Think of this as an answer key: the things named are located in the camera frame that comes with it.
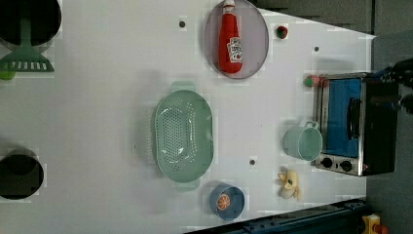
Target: toy food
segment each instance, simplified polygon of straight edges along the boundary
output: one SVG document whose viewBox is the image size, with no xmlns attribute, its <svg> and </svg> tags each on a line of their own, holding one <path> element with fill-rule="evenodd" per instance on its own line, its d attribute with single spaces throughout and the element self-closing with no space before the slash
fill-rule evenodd
<svg viewBox="0 0 413 234">
<path fill-rule="evenodd" d="M 288 170 L 286 174 L 279 174 L 279 178 L 284 182 L 282 197 L 288 199 L 292 196 L 301 200 L 301 189 L 298 187 L 298 174 L 293 170 Z"/>
</svg>

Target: blue toaster oven door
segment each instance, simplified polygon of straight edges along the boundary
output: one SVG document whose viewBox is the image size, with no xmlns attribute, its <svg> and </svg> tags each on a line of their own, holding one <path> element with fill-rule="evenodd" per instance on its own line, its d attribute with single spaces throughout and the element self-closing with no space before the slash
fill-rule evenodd
<svg viewBox="0 0 413 234">
<path fill-rule="evenodd" d="M 326 153 L 358 157 L 358 138 L 349 137 L 349 104 L 361 99 L 361 80 L 330 80 Z"/>
</svg>

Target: green spatula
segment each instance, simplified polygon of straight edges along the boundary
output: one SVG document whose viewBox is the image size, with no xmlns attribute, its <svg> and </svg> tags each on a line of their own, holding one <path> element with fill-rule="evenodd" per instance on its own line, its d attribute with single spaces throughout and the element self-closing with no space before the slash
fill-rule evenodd
<svg viewBox="0 0 413 234">
<path fill-rule="evenodd" d="M 0 59 L 0 72 L 55 71 L 50 61 L 31 46 L 30 10 L 27 2 L 21 4 L 20 12 L 20 45 Z"/>
</svg>

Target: white table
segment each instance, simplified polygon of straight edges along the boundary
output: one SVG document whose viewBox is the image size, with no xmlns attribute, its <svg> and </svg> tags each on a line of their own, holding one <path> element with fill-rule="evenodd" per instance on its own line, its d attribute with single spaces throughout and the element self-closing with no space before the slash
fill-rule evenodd
<svg viewBox="0 0 413 234">
<path fill-rule="evenodd" d="M 267 60 L 253 77 L 231 80 L 203 51 L 204 23 L 218 2 L 63 2 L 61 32 L 47 51 L 56 72 L 0 81 L 0 155 L 30 148 L 47 173 L 30 198 L 0 200 L 1 233 L 180 233 L 223 225 L 231 222 L 207 204 L 219 181 L 246 196 L 235 221 L 365 196 L 364 177 L 318 170 L 285 155 L 281 141 L 290 126 L 313 117 L 305 74 L 370 70 L 372 37 L 261 11 L 270 31 Z M 178 27 L 182 18 L 187 30 Z M 288 26 L 287 39 L 277 39 L 278 25 Z M 213 162 L 200 187 L 186 193 L 161 174 L 150 147 L 150 116 L 175 80 L 195 82 L 214 118 Z M 285 168 L 300 176 L 300 202 L 279 195 L 277 174 Z"/>
</svg>

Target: mint green mug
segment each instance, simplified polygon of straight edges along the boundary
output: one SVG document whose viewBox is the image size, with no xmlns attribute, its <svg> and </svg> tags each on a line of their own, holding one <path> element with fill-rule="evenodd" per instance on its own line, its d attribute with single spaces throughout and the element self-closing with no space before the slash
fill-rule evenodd
<svg viewBox="0 0 413 234">
<path fill-rule="evenodd" d="M 319 123 L 308 121 L 304 126 L 289 129 L 283 139 L 285 153 L 306 161 L 314 161 L 319 157 L 322 148 L 322 137 Z"/>
</svg>

